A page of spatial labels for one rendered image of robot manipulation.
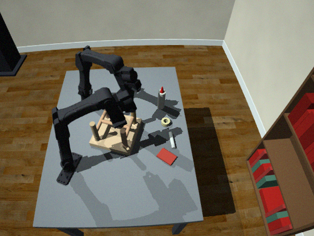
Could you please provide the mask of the red flat block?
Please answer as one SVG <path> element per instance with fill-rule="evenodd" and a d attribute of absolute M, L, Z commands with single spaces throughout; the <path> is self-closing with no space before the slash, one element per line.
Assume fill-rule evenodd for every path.
<path fill-rule="evenodd" d="M 156 155 L 158 158 L 166 162 L 168 165 L 171 165 L 174 160 L 177 158 L 174 154 L 169 152 L 168 150 L 162 148 L 161 151 Z"/>

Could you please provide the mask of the brown wooden stool legs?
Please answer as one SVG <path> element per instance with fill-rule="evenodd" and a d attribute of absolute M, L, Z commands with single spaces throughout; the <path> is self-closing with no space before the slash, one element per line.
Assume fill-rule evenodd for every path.
<path fill-rule="evenodd" d="M 109 118 L 109 115 L 106 112 L 106 110 L 104 109 L 104 112 L 103 112 L 103 114 L 102 114 L 102 116 L 101 116 L 97 126 L 95 125 L 95 122 L 93 122 L 93 121 L 89 123 L 90 128 L 91 128 L 92 133 L 93 133 L 93 136 L 94 136 L 96 141 L 100 140 L 98 131 L 99 131 L 102 123 L 113 125 L 111 121 L 104 120 L 105 117 Z M 131 118 L 130 118 L 129 124 L 128 125 L 124 125 L 123 129 L 120 130 L 122 145 L 123 145 L 124 148 L 128 147 L 127 137 L 128 137 L 129 132 L 130 132 L 132 124 L 136 124 L 137 123 L 136 120 L 137 119 L 136 119 L 136 111 L 135 111 L 135 113 L 131 113 Z"/>

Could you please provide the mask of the tan wooden stool seat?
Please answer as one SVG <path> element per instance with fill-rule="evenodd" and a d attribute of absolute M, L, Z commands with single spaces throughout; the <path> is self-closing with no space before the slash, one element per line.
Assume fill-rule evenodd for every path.
<path fill-rule="evenodd" d="M 98 131 L 100 140 L 96 141 L 94 136 L 92 136 L 89 142 L 90 146 L 130 156 L 136 137 L 138 135 L 140 125 L 142 123 L 142 119 L 140 118 L 136 119 L 137 123 L 132 124 L 130 132 L 127 137 L 128 142 L 127 148 L 124 148 L 122 145 L 120 130 L 123 128 L 118 127 L 115 129 L 113 126 L 104 123 L 102 123 Z"/>

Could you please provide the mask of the beige roll of masking tape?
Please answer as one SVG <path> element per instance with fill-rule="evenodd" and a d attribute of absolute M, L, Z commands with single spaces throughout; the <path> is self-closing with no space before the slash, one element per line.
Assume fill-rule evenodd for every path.
<path fill-rule="evenodd" d="M 167 123 L 165 123 L 165 122 L 167 122 Z M 170 125 L 170 119 L 167 118 L 167 117 L 164 117 L 164 118 L 161 120 L 161 124 L 162 124 L 162 126 L 164 126 L 164 127 L 169 126 L 169 125 Z"/>

